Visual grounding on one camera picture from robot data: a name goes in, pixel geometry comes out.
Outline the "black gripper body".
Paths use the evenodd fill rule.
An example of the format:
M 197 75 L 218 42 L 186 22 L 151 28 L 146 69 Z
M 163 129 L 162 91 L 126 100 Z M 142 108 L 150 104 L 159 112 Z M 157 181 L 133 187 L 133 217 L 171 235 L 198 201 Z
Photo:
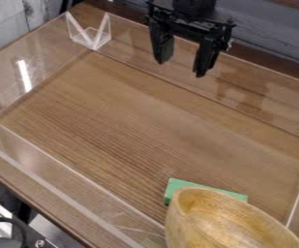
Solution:
M 170 25 L 174 36 L 199 41 L 205 36 L 221 38 L 221 50 L 233 44 L 234 19 L 217 10 L 218 0 L 149 0 L 147 22 L 154 18 Z

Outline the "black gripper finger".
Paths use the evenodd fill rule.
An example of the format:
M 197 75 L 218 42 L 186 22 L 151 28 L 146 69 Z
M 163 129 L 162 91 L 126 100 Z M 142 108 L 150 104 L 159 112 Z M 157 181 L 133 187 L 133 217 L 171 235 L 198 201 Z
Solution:
M 167 62 L 174 54 L 174 34 L 170 25 L 157 19 L 150 19 L 150 41 L 155 61 Z
M 221 47 L 222 42 L 218 36 L 205 36 L 201 40 L 193 64 L 193 71 L 198 78 L 205 77 L 207 71 L 213 69 L 221 53 Z

